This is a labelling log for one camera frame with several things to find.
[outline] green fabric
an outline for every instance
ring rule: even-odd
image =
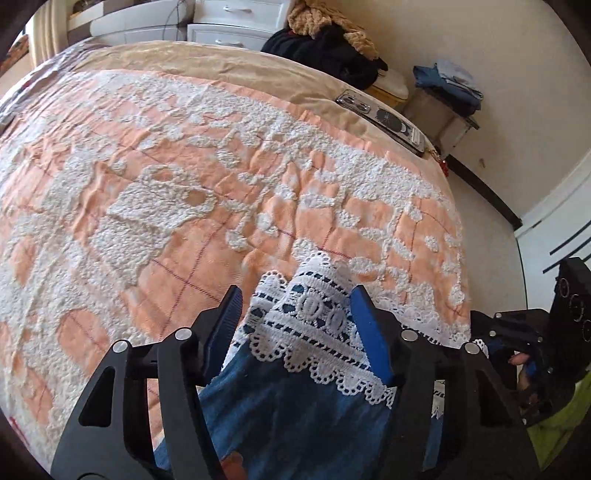
[[[590,407],[591,374],[587,374],[576,385],[573,399],[565,408],[527,430],[542,470],[562,451]]]

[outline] lace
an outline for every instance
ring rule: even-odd
[[[308,369],[314,382],[336,383],[343,395],[364,394],[369,404],[394,403],[396,388],[386,387],[370,369],[349,308],[353,289],[347,266],[324,252],[306,258],[291,281],[265,273],[230,346],[225,365],[242,345],[262,362],[283,359],[289,372]],[[443,414],[444,382],[434,386],[432,415]]]

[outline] bed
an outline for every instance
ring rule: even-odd
[[[237,48],[83,42],[0,105],[0,407],[49,467],[119,338],[160,341],[317,251],[433,342],[470,337],[462,227],[346,84]],[[151,430],[163,434],[157,382]]]

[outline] white door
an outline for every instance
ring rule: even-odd
[[[591,162],[583,163],[559,187],[561,195],[551,213],[533,228],[517,232],[531,309],[550,309],[561,259],[580,257],[591,268]],[[568,185],[571,191],[565,192]]]

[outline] beige wall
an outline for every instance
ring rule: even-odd
[[[0,98],[32,69],[31,55],[27,53],[0,77]]]
[[[409,87],[447,57],[485,95],[456,157],[518,215],[591,147],[591,66],[543,0],[327,0],[363,25]],[[484,159],[486,168],[479,164]]]

